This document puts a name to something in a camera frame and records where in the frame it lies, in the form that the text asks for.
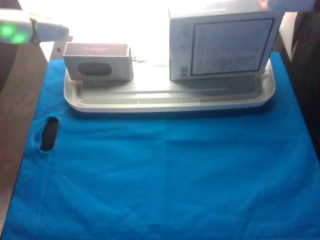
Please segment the glowing green led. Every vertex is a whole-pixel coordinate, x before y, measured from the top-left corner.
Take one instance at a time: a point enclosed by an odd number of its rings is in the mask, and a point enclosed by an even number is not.
[[[24,40],[25,40],[25,36],[23,36],[22,34],[19,34],[14,36],[14,38],[12,39],[12,42],[14,44],[21,44],[24,42]]]
[[[0,29],[0,34],[2,37],[10,37],[14,33],[14,29],[11,26],[2,26]]]

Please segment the cardboard box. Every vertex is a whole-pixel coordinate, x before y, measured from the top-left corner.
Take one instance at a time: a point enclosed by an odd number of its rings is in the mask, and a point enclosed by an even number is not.
[[[72,80],[129,82],[134,77],[128,44],[68,42],[63,59]]]
[[[264,73],[283,12],[257,0],[176,5],[170,15],[170,79]]]

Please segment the brown floor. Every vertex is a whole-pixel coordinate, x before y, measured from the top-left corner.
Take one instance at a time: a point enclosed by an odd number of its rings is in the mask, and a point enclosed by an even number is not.
[[[0,92],[0,233],[47,66],[39,46],[31,43],[20,45],[14,65]],[[9,68],[9,62],[2,62],[1,68]]]

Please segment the white tray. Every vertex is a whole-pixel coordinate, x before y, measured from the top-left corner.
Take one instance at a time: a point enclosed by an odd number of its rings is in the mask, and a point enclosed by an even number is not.
[[[133,70],[132,82],[74,81],[66,70],[64,97],[81,112],[150,113],[257,107],[276,91],[270,60],[259,77],[173,82],[168,66],[134,62]]]

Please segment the blue cloth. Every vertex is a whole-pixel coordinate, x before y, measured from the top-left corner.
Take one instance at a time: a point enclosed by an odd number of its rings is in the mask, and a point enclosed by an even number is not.
[[[253,109],[92,114],[49,63],[3,240],[320,238],[320,168],[278,53]],[[49,117],[54,148],[40,150]]]

